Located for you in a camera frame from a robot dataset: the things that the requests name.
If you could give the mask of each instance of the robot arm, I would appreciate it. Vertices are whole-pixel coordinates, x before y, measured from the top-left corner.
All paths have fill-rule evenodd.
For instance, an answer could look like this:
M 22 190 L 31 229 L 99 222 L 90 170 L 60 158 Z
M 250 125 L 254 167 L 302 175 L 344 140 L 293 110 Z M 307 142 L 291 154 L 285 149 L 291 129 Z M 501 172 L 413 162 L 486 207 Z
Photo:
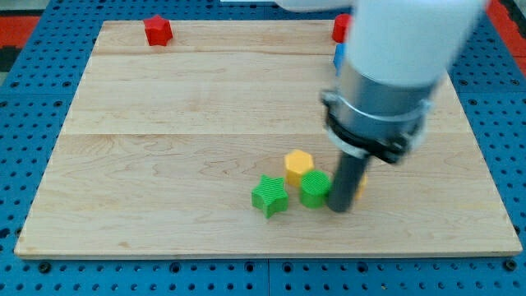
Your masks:
M 352 2 L 278 0 L 294 11 Z M 354 2 L 338 86 L 321 94 L 329 138 L 342 150 L 327 199 L 334 211 L 351 206 L 371 156 L 397 163 L 422 135 L 430 93 L 471 35 L 487 0 Z

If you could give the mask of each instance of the yellow block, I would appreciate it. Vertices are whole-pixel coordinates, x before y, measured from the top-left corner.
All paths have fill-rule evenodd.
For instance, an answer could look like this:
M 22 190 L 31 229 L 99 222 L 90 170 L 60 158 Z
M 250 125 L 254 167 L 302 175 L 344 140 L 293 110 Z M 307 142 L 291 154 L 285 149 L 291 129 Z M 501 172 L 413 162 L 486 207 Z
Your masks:
M 314 169 L 312 155 L 298 149 L 285 156 L 285 180 L 288 184 L 299 187 L 304 174 Z

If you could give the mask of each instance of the wooden board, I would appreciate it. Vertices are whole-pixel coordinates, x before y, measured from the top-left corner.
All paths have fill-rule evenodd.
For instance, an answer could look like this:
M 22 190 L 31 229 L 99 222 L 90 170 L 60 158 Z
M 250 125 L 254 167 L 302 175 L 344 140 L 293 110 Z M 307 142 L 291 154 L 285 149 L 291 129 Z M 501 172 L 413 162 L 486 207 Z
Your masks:
M 26 259 L 466 257 L 521 251 L 445 79 L 425 144 L 375 161 L 350 213 L 251 206 L 298 148 L 333 172 L 319 91 L 334 82 L 331 21 L 175 21 L 168 47 L 107 21 L 16 254 Z

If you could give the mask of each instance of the green block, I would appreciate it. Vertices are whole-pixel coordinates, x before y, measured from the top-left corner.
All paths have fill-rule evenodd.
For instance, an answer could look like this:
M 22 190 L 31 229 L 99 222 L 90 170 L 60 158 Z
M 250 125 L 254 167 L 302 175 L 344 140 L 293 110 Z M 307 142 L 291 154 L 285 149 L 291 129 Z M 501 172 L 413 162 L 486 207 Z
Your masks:
M 302 178 L 300 202 L 311 209 L 322 207 L 329 191 L 329 177 L 319 170 L 313 170 Z
M 284 178 L 261 175 L 259 185 L 252 189 L 252 205 L 262 210 L 266 219 L 288 208 L 288 194 L 284 189 L 284 182 Z

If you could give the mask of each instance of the wood grain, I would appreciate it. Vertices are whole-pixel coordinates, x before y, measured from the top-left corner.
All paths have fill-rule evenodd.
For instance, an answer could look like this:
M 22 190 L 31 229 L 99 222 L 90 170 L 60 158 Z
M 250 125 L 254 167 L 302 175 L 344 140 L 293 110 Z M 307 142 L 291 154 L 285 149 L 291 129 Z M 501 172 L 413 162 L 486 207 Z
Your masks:
M 250 191 L 292 149 L 329 174 L 330 21 L 104 23 L 16 245 L 25 259 L 508 256 L 522 250 L 449 79 L 423 146 L 374 161 L 351 212 L 266 220 Z

